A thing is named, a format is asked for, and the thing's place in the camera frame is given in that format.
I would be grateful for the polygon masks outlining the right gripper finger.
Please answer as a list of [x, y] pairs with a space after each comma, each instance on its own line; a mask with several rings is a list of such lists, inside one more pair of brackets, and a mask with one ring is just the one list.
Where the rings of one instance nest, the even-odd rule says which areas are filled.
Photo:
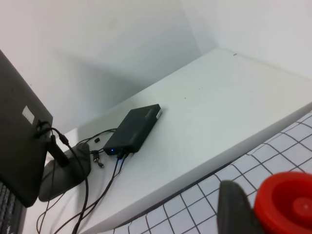
[[220, 183], [217, 229], [219, 234], [263, 234], [243, 189], [235, 182], [224, 180]]

